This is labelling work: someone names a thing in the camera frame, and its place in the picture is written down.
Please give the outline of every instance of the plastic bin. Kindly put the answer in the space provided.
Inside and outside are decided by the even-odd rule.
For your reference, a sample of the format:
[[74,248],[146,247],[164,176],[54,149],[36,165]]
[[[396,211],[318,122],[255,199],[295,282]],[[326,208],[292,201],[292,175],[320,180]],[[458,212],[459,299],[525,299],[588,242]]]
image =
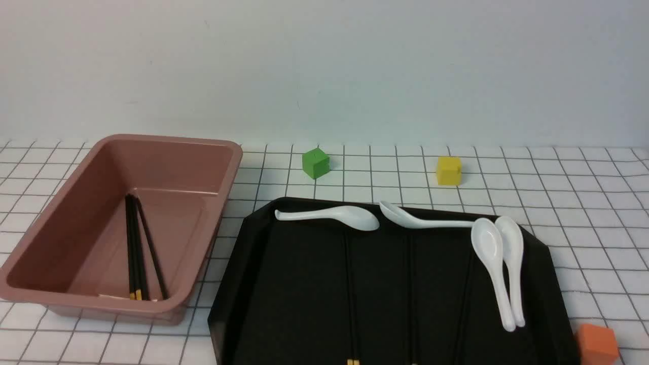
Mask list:
[[[101,140],[0,269],[0,296],[49,305],[61,315],[180,322],[241,156],[229,141],[126,134]],[[126,299],[127,193],[142,203],[167,300]],[[141,237],[151,297],[161,299]]]

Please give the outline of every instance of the black tray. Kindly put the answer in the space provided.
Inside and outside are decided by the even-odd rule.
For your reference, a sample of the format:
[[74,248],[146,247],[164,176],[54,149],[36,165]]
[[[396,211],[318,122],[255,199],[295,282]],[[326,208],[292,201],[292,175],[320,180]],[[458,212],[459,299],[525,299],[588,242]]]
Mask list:
[[[579,364],[550,252],[527,231],[521,275],[526,326],[508,333],[470,229],[404,229],[368,204],[350,205],[376,215],[377,231],[334,220],[277,221],[273,214],[338,205],[280,198],[243,221],[208,318],[219,365],[345,365],[351,343],[346,241],[361,365],[409,364],[408,242],[416,267],[419,365]],[[482,217],[407,210],[434,220]]]

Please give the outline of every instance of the white wall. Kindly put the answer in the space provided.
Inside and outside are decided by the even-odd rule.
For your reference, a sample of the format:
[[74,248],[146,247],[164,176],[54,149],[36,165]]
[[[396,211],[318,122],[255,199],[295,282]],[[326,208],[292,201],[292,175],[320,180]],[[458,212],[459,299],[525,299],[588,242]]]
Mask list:
[[0,133],[643,145],[647,0],[0,0]]

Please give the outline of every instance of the white ceramic spoon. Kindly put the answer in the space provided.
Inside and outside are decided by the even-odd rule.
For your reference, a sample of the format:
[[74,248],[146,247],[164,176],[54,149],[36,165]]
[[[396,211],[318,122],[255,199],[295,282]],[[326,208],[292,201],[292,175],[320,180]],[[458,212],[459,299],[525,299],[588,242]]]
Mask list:
[[275,210],[275,218],[280,221],[319,220],[329,218],[340,221],[349,227],[358,229],[359,231],[374,231],[378,229],[378,219],[376,219],[374,214],[367,209],[354,207],[352,205],[294,213]]
[[496,294],[500,320],[506,331],[516,329],[509,306],[509,297],[502,275],[502,238],[496,226],[487,218],[478,218],[471,229],[471,244],[482,264],[487,268]]
[[379,202],[381,212],[387,219],[404,228],[423,229],[423,228],[441,228],[441,227],[472,227],[472,221],[428,221],[413,217],[410,213],[399,208],[398,206],[381,200]]
[[523,233],[510,217],[499,217],[496,228],[502,235],[502,258],[509,273],[509,300],[516,325],[525,327],[523,304],[520,299],[520,267],[523,262]]

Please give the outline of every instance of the white grid tablecloth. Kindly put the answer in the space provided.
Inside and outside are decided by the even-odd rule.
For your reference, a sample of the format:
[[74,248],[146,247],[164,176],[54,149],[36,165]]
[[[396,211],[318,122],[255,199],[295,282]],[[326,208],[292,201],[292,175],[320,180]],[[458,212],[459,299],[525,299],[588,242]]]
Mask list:
[[[0,266],[93,142],[0,140]],[[615,330],[619,364],[649,358],[649,153],[631,148],[321,145],[332,171],[311,180],[313,145],[243,145],[217,242],[175,327],[65,318],[0,299],[0,365],[215,364],[206,324],[243,217],[282,196],[511,216],[546,245],[573,327]],[[438,186],[438,156],[462,159]]]

